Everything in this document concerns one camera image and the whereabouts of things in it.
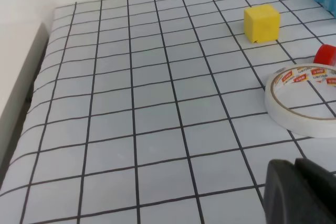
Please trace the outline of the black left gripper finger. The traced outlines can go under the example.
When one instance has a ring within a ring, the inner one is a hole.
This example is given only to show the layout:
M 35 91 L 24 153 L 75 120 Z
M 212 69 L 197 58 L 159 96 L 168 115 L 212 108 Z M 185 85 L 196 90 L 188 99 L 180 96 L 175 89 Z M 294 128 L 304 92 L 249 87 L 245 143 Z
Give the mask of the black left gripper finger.
M 268 163 L 266 223 L 335 223 L 335 176 L 307 158 Z

